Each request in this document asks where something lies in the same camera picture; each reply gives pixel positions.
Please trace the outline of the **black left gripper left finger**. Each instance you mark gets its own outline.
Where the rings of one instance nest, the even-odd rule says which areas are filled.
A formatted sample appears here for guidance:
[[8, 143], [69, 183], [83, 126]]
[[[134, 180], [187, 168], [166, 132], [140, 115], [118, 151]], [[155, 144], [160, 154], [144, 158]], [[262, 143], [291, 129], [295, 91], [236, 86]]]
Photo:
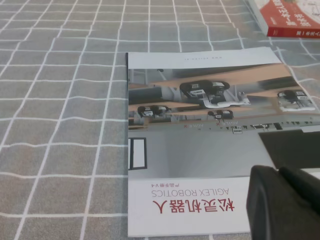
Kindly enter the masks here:
[[320, 238], [320, 213], [298, 195], [279, 169], [251, 168], [246, 211], [253, 240]]

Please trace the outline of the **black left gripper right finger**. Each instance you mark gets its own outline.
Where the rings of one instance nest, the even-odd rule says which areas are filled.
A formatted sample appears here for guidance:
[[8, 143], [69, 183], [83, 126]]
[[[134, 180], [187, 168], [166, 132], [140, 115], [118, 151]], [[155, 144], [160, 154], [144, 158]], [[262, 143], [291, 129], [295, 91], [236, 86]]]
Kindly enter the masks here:
[[289, 167], [280, 167], [278, 172], [298, 193], [309, 203], [315, 212], [320, 213], [320, 180], [301, 170]]

